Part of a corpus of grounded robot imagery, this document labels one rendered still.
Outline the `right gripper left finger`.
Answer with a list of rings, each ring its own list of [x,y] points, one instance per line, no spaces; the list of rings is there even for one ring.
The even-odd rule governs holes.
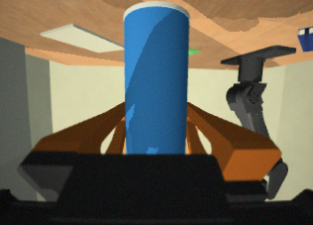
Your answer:
[[[123,154],[126,139],[125,102],[85,121],[41,138],[32,151],[101,153],[101,145],[115,129],[105,154]]]

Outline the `blue cylinder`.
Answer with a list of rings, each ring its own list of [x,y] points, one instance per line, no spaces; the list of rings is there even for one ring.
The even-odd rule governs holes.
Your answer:
[[[126,154],[185,154],[190,15],[148,1],[123,21]]]

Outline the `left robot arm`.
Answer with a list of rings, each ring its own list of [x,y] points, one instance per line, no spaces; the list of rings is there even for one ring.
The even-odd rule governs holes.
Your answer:
[[[271,46],[240,56],[221,60],[221,64],[239,65],[238,82],[234,83],[226,93],[226,100],[231,111],[235,111],[242,126],[269,137],[262,115],[261,95],[266,88],[262,81],[263,63],[268,58],[296,54],[296,48],[285,46]],[[250,86],[247,86],[250,85]],[[267,181],[263,178],[262,184],[267,189],[268,200],[276,197],[288,173],[288,165],[280,158],[276,165],[267,174]]]

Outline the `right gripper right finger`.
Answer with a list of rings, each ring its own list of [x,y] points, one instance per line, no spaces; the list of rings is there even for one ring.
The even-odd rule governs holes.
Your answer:
[[[282,152],[269,137],[210,114],[187,102],[189,154],[207,154],[196,127],[211,144],[225,181],[262,181]]]

